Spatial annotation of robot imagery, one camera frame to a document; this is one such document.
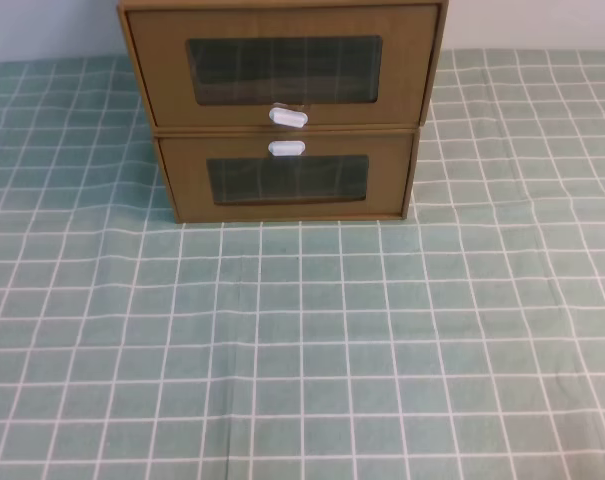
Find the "cyan checkered tablecloth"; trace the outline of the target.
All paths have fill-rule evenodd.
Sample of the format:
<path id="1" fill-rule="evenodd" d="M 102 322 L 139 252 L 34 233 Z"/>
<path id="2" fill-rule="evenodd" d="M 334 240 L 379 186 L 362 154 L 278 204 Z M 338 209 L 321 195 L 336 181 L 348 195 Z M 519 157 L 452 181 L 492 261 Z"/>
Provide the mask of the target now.
<path id="1" fill-rule="evenodd" d="M 605 52 L 442 53 L 404 221 L 195 226 L 127 58 L 0 64 L 0 479 L 605 479 Z"/>

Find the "brown cardboard shoebox shell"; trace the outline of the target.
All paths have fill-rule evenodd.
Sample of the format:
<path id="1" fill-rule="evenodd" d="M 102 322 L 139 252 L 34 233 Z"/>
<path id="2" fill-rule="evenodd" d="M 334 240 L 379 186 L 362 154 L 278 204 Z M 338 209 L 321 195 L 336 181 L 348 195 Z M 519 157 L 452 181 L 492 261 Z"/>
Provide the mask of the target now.
<path id="1" fill-rule="evenodd" d="M 444 1 L 122 1 L 180 223 L 403 219 Z"/>

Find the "brown cardboard drawer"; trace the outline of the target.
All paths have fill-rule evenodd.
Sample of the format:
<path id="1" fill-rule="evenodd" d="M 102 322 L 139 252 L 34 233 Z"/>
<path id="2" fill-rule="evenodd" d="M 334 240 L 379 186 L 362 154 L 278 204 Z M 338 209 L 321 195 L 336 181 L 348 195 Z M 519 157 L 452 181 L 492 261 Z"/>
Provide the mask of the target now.
<path id="1" fill-rule="evenodd" d="M 303 141 L 274 157 L 272 141 Z M 179 223 L 397 219 L 406 215 L 419 135 L 411 130 L 163 137 L 156 141 Z"/>
<path id="2" fill-rule="evenodd" d="M 443 1 L 124 1 L 154 126 L 423 122 Z"/>

